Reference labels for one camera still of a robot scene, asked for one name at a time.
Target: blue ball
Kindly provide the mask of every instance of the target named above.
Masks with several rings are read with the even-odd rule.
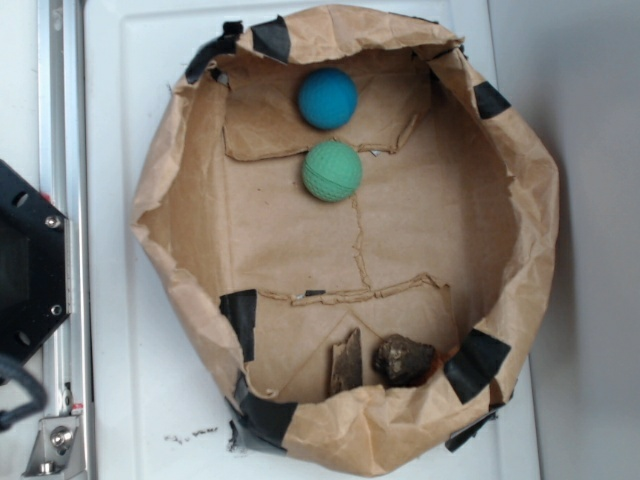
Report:
[[[321,130],[333,130],[346,124],[357,104],[356,84],[337,68],[316,70],[305,79],[298,94],[300,113]]]

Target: cable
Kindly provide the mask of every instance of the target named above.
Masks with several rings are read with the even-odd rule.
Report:
[[[0,432],[4,432],[14,423],[43,410],[47,405],[47,392],[20,362],[7,355],[0,354],[0,377],[17,381],[31,396],[29,403],[9,411],[0,410]]]

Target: white surface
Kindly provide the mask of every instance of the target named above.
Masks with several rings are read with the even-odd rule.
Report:
[[[228,452],[228,409],[129,232],[129,206],[170,87],[225,20],[245,25],[315,2],[92,0],[86,10],[91,300],[101,480],[348,476],[254,451]],[[440,20],[467,35],[467,53],[494,80],[484,1],[371,1]],[[538,479],[528,371],[501,420],[455,455],[444,447],[387,478]],[[202,429],[217,429],[194,435]]]
[[[35,0],[0,1],[0,158],[38,185],[38,50]],[[27,364],[42,375],[38,352]],[[0,387],[0,410],[28,401],[15,382]],[[0,478],[17,479],[29,460],[38,416],[0,433]]]
[[[548,480],[640,471],[640,2],[491,0],[501,90],[562,173],[557,274],[532,354]]]

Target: wood chip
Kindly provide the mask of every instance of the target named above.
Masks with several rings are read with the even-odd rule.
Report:
[[[360,329],[356,328],[347,341],[333,346],[330,395],[362,386],[362,345]]]

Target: piece of bark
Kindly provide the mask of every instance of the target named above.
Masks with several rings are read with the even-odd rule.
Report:
[[[360,329],[356,328],[347,341],[333,346],[330,395],[362,386],[362,346]]]
[[[424,383],[431,370],[436,349],[402,335],[391,335],[374,354],[373,367],[392,387]]]

